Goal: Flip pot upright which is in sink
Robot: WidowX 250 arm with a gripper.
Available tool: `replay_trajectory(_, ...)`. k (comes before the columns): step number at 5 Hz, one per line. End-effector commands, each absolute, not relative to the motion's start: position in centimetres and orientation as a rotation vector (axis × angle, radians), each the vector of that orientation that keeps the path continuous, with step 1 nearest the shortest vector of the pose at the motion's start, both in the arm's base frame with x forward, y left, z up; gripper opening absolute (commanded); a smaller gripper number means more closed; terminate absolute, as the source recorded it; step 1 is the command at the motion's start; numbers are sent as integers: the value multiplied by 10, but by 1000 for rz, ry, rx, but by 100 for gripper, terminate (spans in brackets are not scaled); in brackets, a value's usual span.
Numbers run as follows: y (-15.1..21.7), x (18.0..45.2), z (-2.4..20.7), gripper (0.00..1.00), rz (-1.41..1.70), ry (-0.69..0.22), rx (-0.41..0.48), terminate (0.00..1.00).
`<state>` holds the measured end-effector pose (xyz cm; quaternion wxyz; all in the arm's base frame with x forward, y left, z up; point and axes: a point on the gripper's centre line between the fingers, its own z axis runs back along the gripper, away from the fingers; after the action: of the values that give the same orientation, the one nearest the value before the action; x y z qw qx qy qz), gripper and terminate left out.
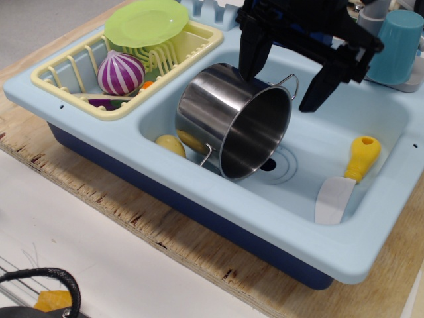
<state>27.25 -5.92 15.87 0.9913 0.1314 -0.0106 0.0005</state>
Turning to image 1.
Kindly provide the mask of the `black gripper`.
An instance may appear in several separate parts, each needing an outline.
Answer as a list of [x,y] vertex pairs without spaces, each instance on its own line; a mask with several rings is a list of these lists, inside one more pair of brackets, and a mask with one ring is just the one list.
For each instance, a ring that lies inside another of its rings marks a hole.
[[236,17],[242,32],[238,65],[242,78],[252,80],[263,69],[272,45],[278,45],[323,65],[300,103],[301,112],[316,112],[342,81],[360,82],[384,44],[354,22],[347,4],[245,1]]

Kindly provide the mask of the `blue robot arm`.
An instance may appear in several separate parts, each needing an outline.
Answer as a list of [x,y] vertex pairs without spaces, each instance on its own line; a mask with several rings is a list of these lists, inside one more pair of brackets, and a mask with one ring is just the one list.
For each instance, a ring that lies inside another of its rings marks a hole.
[[346,1],[245,1],[236,17],[241,38],[238,69],[245,81],[264,67],[273,45],[322,65],[299,110],[311,113],[340,83],[360,83],[383,42],[350,17]]

